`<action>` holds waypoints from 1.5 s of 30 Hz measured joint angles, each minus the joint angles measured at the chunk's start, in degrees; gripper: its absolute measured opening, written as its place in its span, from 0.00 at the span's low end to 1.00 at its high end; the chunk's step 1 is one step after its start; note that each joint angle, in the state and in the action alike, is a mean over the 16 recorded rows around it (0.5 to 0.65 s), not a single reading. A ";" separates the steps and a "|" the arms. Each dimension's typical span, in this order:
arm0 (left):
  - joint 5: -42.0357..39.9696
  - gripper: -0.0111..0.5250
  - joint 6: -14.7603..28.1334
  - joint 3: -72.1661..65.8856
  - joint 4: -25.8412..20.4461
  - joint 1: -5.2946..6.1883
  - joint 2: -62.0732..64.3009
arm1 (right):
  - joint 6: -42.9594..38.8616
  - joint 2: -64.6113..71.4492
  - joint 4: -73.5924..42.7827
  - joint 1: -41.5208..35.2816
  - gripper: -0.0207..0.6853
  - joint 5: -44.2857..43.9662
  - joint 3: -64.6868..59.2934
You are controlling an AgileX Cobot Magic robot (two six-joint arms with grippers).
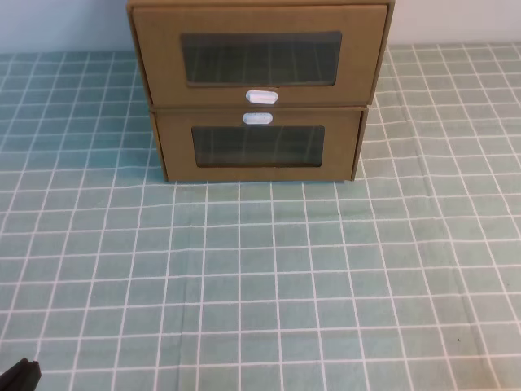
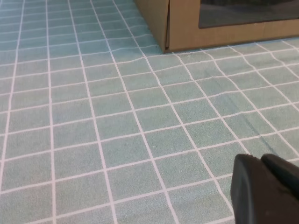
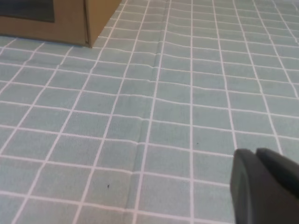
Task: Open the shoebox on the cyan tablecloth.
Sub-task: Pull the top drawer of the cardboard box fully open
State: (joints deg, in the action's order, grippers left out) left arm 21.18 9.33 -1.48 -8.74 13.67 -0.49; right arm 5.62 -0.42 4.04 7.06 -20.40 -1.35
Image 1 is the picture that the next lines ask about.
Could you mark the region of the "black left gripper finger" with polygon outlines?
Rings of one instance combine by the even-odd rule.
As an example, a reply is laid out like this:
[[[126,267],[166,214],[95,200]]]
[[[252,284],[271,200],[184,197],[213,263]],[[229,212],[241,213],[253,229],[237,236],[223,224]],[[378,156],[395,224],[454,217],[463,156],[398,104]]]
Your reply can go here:
[[[0,376],[0,391],[35,391],[42,377],[37,361],[22,358]]]

